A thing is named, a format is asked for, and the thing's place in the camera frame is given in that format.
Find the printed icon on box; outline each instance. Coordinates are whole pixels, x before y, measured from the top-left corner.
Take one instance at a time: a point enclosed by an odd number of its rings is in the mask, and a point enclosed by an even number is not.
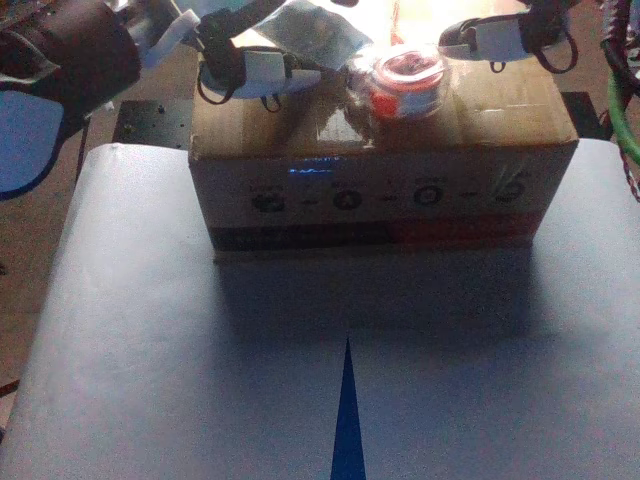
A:
[[[416,193],[413,194],[413,201],[418,205],[435,205],[440,200],[442,200],[442,189],[440,187],[436,187],[435,185],[430,185],[428,187],[422,187],[416,190]]]
[[[338,192],[333,197],[333,204],[339,210],[355,210],[362,204],[362,195],[354,190]]]
[[[504,188],[496,195],[496,200],[502,203],[513,202],[520,198],[524,193],[524,185],[520,182],[509,182]]]
[[[262,213],[282,212],[284,197],[279,193],[263,193],[251,199],[253,206]]]

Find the blue triangle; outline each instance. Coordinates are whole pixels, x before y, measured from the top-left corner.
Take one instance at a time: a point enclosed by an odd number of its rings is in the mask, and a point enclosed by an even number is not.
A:
[[[349,340],[347,340],[347,351],[344,356],[331,480],[366,480],[356,397],[356,379],[353,374]]]

